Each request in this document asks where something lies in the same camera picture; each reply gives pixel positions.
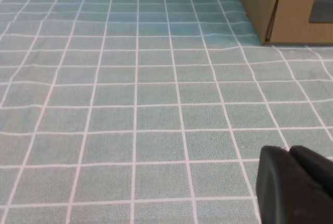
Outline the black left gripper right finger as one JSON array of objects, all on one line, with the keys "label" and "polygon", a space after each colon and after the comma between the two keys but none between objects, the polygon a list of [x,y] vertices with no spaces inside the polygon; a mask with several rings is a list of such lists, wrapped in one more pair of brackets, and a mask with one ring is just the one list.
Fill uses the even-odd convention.
[{"label": "black left gripper right finger", "polygon": [[332,161],[301,145],[292,146],[289,153],[332,198]]}]

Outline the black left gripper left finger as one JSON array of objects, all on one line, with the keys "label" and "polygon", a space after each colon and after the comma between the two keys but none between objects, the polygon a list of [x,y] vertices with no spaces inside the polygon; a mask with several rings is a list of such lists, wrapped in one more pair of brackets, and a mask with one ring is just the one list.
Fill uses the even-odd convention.
[{"label": "black left gripper left finger", "polygon": [[256,194],[262,223],[332,223],[332,198],[286,151],[260,151]]}]

